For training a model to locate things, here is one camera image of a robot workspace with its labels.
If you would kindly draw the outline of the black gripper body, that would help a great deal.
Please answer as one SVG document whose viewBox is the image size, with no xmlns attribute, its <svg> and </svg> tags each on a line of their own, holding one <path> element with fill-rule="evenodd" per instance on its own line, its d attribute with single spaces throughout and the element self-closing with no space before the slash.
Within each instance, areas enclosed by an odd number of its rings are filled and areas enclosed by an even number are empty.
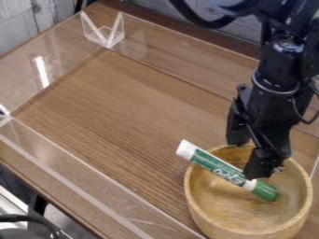
<svg viewBox="0 0 319 239">
<path fill-rule="evenodd" d="M 265 148 L 283 158 L 291 156 L 291 128 L 299 123 L 313 123 L 305 119 L 314 83 L 309 77 L 289 77 L 287 82 L 270 81 L 261 73 L 254 73 L 250 88 L 239 84 L 233 105 L 249 115 L 249 131 L 257 148 Z"/>
</svg>

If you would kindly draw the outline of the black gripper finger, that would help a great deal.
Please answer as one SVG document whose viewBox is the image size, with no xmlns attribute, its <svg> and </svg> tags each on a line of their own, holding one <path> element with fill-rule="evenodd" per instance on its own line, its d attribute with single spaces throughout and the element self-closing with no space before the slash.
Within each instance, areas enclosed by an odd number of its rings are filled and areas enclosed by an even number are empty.
<svg viewBox="0 0 319 239">
<path fill-rule="evenodd" d="M 250 160 L 243 169 L 243 175 L 249 180 L 270 178 L 273 174 L 283 171 L 285 158 L 265 148 L 255 148 Z"/>
<path fill-rule="evenodd" d="M 237 105 L 231 105 L 229 118 L 226 139 L 229 145 L 243 146 L 250 142 L 251 135 L 247 127 L 249 115 L 238 109 Z"/>
</svg>

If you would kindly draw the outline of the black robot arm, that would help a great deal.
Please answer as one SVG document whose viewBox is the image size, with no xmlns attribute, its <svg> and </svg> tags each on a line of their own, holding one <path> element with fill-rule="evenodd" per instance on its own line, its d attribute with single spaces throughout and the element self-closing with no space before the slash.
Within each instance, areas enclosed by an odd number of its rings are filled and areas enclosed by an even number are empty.
<svg viewBox="0 0 319 239">
<path fill-rule="evenodd" d="M 255 15 L 262 22 L 253 85 L 238 86 L 227 121 L 227 143 L 255 144 L 243 174 L 257 179 L 283 170 L 294 125 L 319 119 L 319 108 L 306 115 L 319 100 L 319 0 L 222 0 L 218 6 L 235 18 Z"/>
</svg>

